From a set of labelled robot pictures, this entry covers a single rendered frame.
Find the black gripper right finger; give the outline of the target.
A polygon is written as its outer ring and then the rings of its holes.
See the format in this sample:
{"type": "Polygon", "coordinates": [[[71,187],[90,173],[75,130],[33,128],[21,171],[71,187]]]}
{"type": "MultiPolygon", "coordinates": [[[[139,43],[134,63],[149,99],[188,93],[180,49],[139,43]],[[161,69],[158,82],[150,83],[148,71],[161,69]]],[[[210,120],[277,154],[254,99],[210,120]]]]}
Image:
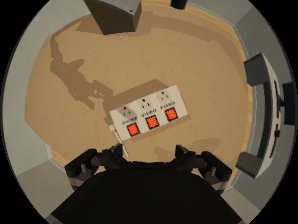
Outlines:
{"type": "Polygon", "coordinates": [[[182,145],[176,145],[175,157],[171,162],[166,162],[159,168],[177,171],[190,170],[189,172],[192,172],[193,168],[198,168],[203,179],[209,182],[220,195],[224,192],[233,171],[212,153],[203,151],[201,155],[196,155],[196,152],[189,151],[182,145]]]}

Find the grey power strip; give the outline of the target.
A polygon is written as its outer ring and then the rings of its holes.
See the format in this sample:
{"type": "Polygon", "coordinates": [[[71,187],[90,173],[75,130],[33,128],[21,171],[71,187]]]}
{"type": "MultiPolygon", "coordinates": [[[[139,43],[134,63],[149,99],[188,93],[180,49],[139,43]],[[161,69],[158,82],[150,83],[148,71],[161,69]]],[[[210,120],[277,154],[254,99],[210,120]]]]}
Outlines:
{"type": "Polygon", "coordinates": [[[119,143],[187,115],[176,85],[110,111],[110,125],[119,143]],[[116,130],[117,129],[117,132],[116,130]],[[120,137],[119,137],[120,136],[120,137]]]}

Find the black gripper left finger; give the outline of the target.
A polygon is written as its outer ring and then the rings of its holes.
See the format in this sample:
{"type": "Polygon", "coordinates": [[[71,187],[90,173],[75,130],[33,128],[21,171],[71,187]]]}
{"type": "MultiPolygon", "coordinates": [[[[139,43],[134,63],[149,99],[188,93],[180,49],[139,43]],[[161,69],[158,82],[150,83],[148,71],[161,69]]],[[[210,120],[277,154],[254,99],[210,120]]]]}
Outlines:
{"type": "Polygon", "coordinates": [[[104,166],[105,170],[112,168],[138,168],[133,162],[127,161],[122,157],[123,144],[118,143],[111,148],[104,149],[102,152],[97,152],[97,150],[93,148],[88,149],[65,165],[66,174],[74,191],[79,188],[84,181],[93,176],[99,166],[104,166]]]}

